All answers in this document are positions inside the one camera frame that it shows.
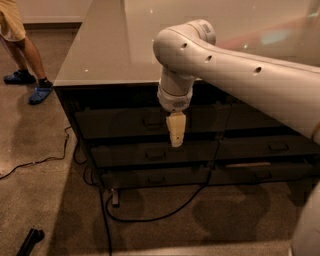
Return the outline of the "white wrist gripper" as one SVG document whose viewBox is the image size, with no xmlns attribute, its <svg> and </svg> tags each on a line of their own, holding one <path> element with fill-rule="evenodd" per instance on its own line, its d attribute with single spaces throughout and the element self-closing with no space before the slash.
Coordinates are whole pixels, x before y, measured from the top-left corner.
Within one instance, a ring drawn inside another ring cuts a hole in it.
<svg viewBox="0 0 320 256">
<path fill-rule="evenodd" d="M 171 145 L 175 148 L 183 144 L 186 116 L 181 111 L 189 107 L 192 96 L 193 84 L 191 83 L 179 85 L 176 82 L 159 81 L 157 97 L 160 105 L 167 112 L 175 112 L 166 118 Z"/>
</svg>

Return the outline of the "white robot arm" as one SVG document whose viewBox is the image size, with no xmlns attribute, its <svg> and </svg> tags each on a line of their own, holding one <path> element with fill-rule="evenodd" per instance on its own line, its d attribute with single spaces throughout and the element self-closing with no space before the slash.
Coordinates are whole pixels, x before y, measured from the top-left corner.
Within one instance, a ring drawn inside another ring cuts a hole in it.
<svg viewBox="0 0 320 256">
<path fill-rule="evenodd" d="M 202 79 L 320 144 L 317 67 L 222 49 L 212 25 L 195 20 L 161 30 L 153 53 L 162 65 L 157 97 L 169 113 L 171 144 L 183 144 L 193 84 Z"/>
</svg>

